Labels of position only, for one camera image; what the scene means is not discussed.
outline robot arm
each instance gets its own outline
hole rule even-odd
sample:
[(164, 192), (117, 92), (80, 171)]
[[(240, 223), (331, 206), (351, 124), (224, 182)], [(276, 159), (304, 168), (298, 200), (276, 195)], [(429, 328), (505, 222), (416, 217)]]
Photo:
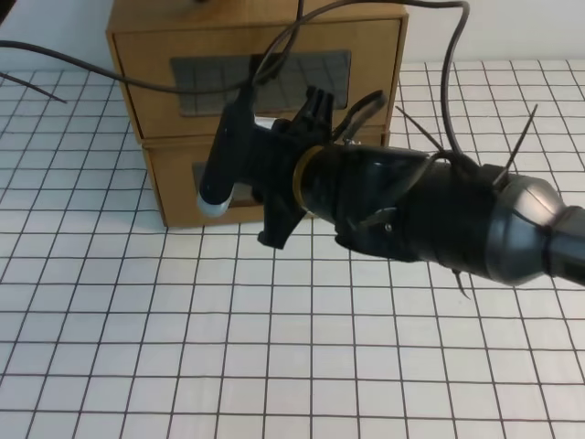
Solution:
[(259, 241), (273, 248), (310, 212), (355, 252), (510, 285), (542, 273), (585, 285), (585, 210), (565, 206), (548, 182), (454, 152), (336, 145), (324, 91), (310, 89), (298, 114), (270, 130), (255, 124), (253, 101), (249, 87), (224, 111), (199, 191), (207, 214), (223, 213), (240, 182), (261, 194)]

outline white wall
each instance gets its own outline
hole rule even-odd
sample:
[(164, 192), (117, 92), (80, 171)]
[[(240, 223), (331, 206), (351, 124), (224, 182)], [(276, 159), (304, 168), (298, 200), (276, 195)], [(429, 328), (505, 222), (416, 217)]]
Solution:
[[(585, 59), (584, 0), (469, 1), (472, 17), (457, 59)], [(111, 5), (112, 0), (17, 0), (0, 39), (39, 44), (110, 68), (104, 29)], [(405, 60), (441, 59), (458, 11), (410, 12)], [(0, 53), (2, 70), (61, 67), (40, 55)]]

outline table surface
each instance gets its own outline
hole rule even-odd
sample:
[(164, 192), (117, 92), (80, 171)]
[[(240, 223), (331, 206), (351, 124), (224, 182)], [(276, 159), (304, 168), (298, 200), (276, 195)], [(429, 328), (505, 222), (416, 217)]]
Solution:
[[(442, 131), (440, 65), (398, 104)], [(0, 432), (9, 439), (585, 437), (585, 294), (371, 259), (316, 219), (166, 229), (122, 95), (80, 71), (0, 86)], [(458, 63), (463, 149), (585, 206), (585, 61)], [(395, 117), (393, 146), (431, 151)]]

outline drawer window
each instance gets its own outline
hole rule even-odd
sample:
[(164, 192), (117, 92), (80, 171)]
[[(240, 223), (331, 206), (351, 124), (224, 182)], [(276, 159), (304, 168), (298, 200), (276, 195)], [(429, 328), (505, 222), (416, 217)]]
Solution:
[[(261, 55), (234, 57), (172, 58), (171, 68), (178, 87), (199, 90), (220, 89), (245, 80), (250, 66)], [(348, 50), (293, 53), (278, 77), (259, 89), (255, 111), (296, 111), (305, 102), (307, 87), (315, 86), (335, 96), (335, 109), (347, 107), (351, 53)], [(223, 94), (179, 95), (180, 114), (184, 117), (217, 116), (236, 91)]]

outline brown cardboard box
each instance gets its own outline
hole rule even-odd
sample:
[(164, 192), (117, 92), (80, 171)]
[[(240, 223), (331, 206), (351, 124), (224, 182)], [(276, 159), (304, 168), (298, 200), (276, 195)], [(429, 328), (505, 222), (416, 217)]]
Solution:
[[(305, 0), (305, 13), (331, 0)], [(222, 88), (247, 76), (260, 55), (295, 16), (295, 0), (114, 0), (108, 40), (117, 70), (157, 84)], [(360, 136), (380, 145), (388, 131), (408, 24), (399, 5), (351, 5), (302, 27), (281, 75), (261, 89), (257, 114), (291, 118), (307, 85), (331, 88), (334, 123), (374, 90), (388, 108)], [(221, 219), (196, 207), (191, 162), (204, 162), (224, 104), (233, 93), (199, 97), (123, 85), (136, 136), (168, 226), (260, 220), (261, 208), (240, 201)]]

